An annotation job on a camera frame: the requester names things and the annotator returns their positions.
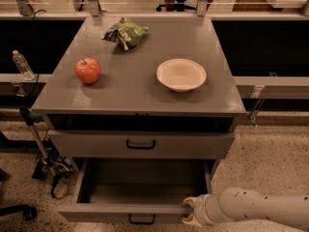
closed drawer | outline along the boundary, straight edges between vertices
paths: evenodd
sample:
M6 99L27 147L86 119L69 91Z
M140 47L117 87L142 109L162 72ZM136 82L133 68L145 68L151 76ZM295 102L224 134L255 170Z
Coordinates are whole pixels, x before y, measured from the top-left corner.
M85 158L224 158L232 133L51 130L49 137L63 156Z
M72 222L181 223L187 196L207 193L202 160L88 159L72 203L60 214Z

water bottle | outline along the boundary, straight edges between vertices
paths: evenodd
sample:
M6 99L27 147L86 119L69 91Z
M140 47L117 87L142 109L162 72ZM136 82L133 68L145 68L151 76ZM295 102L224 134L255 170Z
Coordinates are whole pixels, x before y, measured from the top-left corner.
M18 67L19 71L23 74L25 80L30 81L35 78L35 75L33 74L30 66L28 65L27 60L17 50L13 51L13 61Z

red apple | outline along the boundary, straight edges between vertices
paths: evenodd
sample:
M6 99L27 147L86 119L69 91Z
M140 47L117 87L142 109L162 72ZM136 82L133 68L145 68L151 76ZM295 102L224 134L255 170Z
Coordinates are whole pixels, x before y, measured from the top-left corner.
M75 73L83 83L92 84L98 81L101 69L96 59L83 58L76 63Z

white bowl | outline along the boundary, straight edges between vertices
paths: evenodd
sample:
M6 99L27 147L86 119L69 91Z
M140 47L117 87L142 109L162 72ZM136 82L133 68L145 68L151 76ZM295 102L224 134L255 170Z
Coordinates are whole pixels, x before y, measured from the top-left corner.
M187 59L165 61L157 68L156 76L163 85L176 92L196 89L207 77L201 65Z

green chip bag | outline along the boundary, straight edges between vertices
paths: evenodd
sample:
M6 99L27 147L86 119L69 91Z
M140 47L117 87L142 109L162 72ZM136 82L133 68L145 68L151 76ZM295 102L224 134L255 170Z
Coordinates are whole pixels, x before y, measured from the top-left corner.
M121 18L118 23L107 30L102 38L109 42L121 43L124 50L129 50L139 44L147 29L134 22L126 22L124 18Z

